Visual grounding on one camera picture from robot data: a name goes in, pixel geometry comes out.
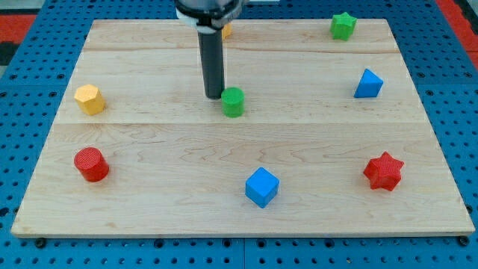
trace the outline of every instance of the toy block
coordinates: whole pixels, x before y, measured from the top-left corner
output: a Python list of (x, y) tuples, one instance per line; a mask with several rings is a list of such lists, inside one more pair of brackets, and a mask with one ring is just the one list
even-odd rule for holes
[(231, 34), (232, 34), (232, 24), (228, 23), (228, 24), (224, 25), (224, 27), (223, 27), (223, 32), (222, 32), (223, 40), (225, 40)]
[(340, 15), (334, 15), (332, 17), (332, 24), (330, 25), (332, 38), (347, 41), (353, 34), (356, 23), (357, 18), (349, 15), (347, 12), (343, 12)]
[(79, 87), (75, 92), (75, 100), (80, 109), (90, 116), (102, 112), (106, 106), (99, 88), (91, 84)]
[(377, 97), (380, 89), (382, 88), (383, 80), (375, 75), (369, 69), (364, 71), (364, 74), (360, 78), (356, 93), (353, 95), (355, 98)]
[(84, 179), (89, 182), (98, 182), (104, 179), (110, 170), (102, 153), (94, 147), (80, 150), (75, 156), (74, 163)]
[(402, 180), (400, 169), (405, 163), (393, 158), (388, 152), (384, 152), (380, 158), (371, 159), (364, 174), (370, 180), (370, 188), (384, 188), (393, 191), (398, 182)]
[(246, 196), (260, 208), (276, 196), (279, 189), (279, 180), (264, 168), (257, 169), (246, 181)]
[(221, 93), (223, 113), (227, 117), (239, 117), (244, 113), (244, 93), (238, 87), (229, 87)]

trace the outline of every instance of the wood grain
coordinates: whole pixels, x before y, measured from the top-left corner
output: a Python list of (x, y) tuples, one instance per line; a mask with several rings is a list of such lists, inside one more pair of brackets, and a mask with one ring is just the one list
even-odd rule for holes
[[(467, 235), (474, 226), (385, 20), (359, 20), (349, 42), (329, 20), (235, 21), (228, 84), (237, 119), (207, 100), (197, 37), (176, 21), (96, 21), (12, 233), (37, 238), (375, 237)], [(354, 99), (365, 67), (385, 80)], [(97, 84), (107, 109), (72, 95)], [(96, 146), (111, 166), (96, 184), (72, 165)], [(362, 171), (384, 150), (405, 161), (393, 192)], [(246, 179), (281, 180), (260, 209)]]

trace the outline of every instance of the star-shaped block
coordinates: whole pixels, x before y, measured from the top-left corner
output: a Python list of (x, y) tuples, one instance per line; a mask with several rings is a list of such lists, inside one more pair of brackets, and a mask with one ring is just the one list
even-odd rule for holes
[(388, 152), (384, 152), (380, 158), (373, 158), (368, 162), (364, 174), (370, 180), (370, 188), (384, 188), (393, 191), (402, 179), (400, 169), (405, 163), (393, 158)]
[(355, 98), (377, 97), (380, 89), (382, 89), (383, 80), (369, 69), (365, 69), (364, 74), (360, 78)]
[(276, 196), (279, 189), (279, 180), (269, 171), (260, 167), (246, 181), (246, 196), (260, 208)]
[(343, 12), (340, 15), (334, 15), (332, 17), (332, 24), (330, 25), (333, 39), (347, 41), (355, 29), (356, 23), (357, 18), (349, 15), (347, 12)]

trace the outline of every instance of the blue cube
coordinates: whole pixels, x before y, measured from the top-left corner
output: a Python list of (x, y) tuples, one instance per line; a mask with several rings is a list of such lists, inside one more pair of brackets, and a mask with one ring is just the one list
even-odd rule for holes
[(279, 180), (264, 168), (257, 169), (246, 181), (246, 196), (260, 208), (274, 198), (279, 189)]
[(362, 75), (356, 93), (355, 98), (376, 97), (382, 88), (383, 80), (375, 75), (372, 71), (366, 69)]

